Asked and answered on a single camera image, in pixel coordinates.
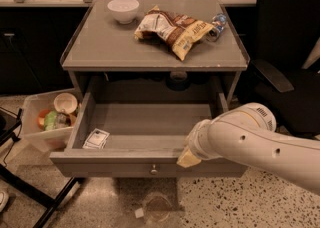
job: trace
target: open drawer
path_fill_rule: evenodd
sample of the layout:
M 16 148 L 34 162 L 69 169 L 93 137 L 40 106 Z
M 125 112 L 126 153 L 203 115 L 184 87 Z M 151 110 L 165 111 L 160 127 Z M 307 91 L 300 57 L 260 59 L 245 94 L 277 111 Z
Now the open drawer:
M 164 80 L 94 76 L 67 147 L 50 158 L 70 177 L 241 176 L 246 167 L 224 158 L 176 164 L 193 126 L 215 116 L 216 94 L 212 79 L 173 91 Z M 95 128 L 110 133 L 105 147 L 83 149 Z

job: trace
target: white plastic container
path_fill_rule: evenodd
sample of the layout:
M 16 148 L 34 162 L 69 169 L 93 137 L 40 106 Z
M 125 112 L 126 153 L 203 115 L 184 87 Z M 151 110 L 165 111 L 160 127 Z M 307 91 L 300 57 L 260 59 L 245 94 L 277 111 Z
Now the white plastic container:
M 40 111 L 54 110 L 54 99 L 61 93 L 71 93 L 79 99 L 74 89 L 66 89 L 31 95 L 23 103 L 22 138 L 42 152 L 65 148 L 73 129 L 73 127 L 66 127 L 44 131 L 37 124 Z

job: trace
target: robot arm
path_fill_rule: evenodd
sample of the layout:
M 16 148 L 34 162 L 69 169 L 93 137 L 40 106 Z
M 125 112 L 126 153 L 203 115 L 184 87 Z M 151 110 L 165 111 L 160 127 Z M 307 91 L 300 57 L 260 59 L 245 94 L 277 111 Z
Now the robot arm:
M 199 122 L 187 137 L 178 164 L 224 157 L 277 175 L 320 195 L 320 142 L 275 133 L 265 106 L 247 104 Z

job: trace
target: concrete floor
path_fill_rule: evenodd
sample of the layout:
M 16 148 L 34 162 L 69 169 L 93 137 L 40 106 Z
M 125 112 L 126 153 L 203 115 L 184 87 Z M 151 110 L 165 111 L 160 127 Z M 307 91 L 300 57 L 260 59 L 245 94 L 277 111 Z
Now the concrete floor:
M 17 112 L 24 96 L 0 97 Z M 9 140 L 0 148 L 6 155 Z M 8 155 L 7 169 L 55 197 L 69 180 L 22 138 Z M 45 208 L 0 181 L 9 202 L 0 228 L 32 227 Z M 136 218 L 135 211 L 144 210 Z M 90 178 L 67 196 L 46 227 L 320 227 L 320 197 L 271 174 L 248 168 L 240 178 Z

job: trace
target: cabinet handle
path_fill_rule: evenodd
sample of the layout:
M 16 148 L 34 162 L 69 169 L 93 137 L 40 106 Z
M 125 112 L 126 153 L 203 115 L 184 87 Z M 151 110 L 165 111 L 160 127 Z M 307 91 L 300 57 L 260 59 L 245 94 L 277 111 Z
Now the cabinet handle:
M 151 175 L 157 175 L 159 173 L 159 171 L 157 170 L 156 164 L 152 165 L 152 168 L 150 170 L 150 174 Z

